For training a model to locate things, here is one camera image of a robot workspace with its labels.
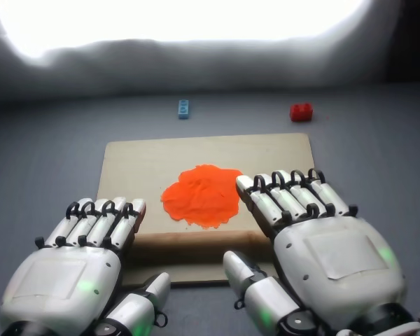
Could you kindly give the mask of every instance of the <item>red lego brick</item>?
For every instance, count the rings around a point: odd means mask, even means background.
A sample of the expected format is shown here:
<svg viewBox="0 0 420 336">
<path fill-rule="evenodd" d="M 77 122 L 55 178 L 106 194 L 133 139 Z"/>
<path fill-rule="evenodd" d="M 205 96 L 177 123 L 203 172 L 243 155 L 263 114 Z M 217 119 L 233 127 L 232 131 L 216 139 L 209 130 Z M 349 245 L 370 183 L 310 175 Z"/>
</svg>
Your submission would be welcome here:
<svg viewBox="0 0 420 336">
<path fill-rule="evenodd" d="M 310 121 L 313 118 L 313 106 L 309 103 L 291 106 L 289 118 L 291 121 Z"/>
</svg>

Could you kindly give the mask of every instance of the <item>robot's right hand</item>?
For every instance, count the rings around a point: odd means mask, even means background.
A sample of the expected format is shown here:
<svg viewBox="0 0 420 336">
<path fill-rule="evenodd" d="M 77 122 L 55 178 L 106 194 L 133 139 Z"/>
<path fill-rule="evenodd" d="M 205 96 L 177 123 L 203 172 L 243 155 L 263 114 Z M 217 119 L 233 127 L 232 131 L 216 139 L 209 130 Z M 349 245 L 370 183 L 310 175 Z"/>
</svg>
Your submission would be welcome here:
<svg viewBox="0 0 420 336">
<path fill-rule="evenodd" d="M 270 239 L 279 275 L 267 276 L 233 251 L 224 255 L 235 308 L 245 307 L 263 335 L 420 330 L 402 306 L 405 278 L 392 249 L 321 171 L 238 176 L 237 192 Z"/>
<path fill-rule="evenodd" d="M 36 238 L 38 251 L 11 278 L 0 307 L 3 335 L 123 336 L 135 328 L 144 336 L 149 326 L 163 326 L 156 321 L 169 293 L 167 273 L 110 309 L 121 285 L 121 258 L 145 213 L 143 199 L 72 203 L 49 238 Z M 109 325 L 95 329 L 105 316 Z"/>
</svg>

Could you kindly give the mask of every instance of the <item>orange clay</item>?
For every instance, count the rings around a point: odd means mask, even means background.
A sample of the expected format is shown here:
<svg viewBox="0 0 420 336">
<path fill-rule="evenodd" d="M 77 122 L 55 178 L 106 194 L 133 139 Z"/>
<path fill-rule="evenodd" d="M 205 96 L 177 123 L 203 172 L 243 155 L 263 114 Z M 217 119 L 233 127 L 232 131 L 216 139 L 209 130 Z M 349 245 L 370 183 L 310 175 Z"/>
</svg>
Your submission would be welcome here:
<svg viewBox="0 0 420 336">
<path fill-rule="evenodd" d="M 238 214 L 238 170 L 203 164 L 184 171 L 178 182 L 169 186 L 160 200 L 163 209 L 175 221 L 185 219 L 189 225 L 217 228 Z"/>
</svg>

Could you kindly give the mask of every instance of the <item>gray cloth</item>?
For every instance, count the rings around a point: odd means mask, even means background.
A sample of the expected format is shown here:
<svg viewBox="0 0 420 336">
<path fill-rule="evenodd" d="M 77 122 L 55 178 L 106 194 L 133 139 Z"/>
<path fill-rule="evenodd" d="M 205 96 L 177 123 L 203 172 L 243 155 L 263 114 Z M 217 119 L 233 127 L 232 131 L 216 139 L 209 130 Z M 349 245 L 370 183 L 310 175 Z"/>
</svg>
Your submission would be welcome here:
<svg viewBox="0 0 420 336">
<path fill-rule="evenodd" d="M 179 99 L 190 119 L 177 118 Z M 289 106 L 314 105 L 308 123 Z M 280 132 L 308 133 L 314 161 L 347 203 L 392 246 L 420 311 L 420 85 L 311 94 L 159 96 L 0 110 L 0 299 L 19 264 L 65 206 L 98 191 L 110 141 Z M 229 288 L 178 288 L 154 335 L 257 335 Z"/>
<path fill-rule="evenodd" d="M 352 16 L 321 34 L 301 38 L 287 38 L 284 30 L 283 38 L 273 41 L 109 41 L 54 50 L 41 62 L 31 63 L 15 53 L 0 27 L 0 102 L 320 88 L 379 81 L 400 0 L 358 1 L 360 6 Z M 342 6 L 353 2 L 344 1 Z M 316 24 L 301 16 L 301 25 Z M 40 31 L 49 34 L 44 27 Z"/>
</svg>

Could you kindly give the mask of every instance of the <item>gray tabletop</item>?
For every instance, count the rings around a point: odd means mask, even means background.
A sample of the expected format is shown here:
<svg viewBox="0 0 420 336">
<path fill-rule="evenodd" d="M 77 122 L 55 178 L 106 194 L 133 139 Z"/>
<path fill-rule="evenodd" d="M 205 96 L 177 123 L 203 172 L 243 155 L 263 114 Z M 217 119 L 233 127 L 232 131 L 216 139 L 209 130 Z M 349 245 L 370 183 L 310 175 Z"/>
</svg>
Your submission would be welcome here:
<svg viewBox="0 0 420 336">
<path fill-rule="evenodd" d="M 179 99 L 190 119 L 178 120 Z M 311 122 L 289 106 L 311 102 Z M 110 141 L 281 132 L 308 133 L 331 185 L 393 247 L 420 311 L 420 85 L 294 94 L 119 98 L 0 110 L 0 299 L 18 265 L 48 236 L 66 204 L 98 191 Z M 169 325 L 154 335 L 258 335 L 227 287 L 176 288 Z"/>
</svg>

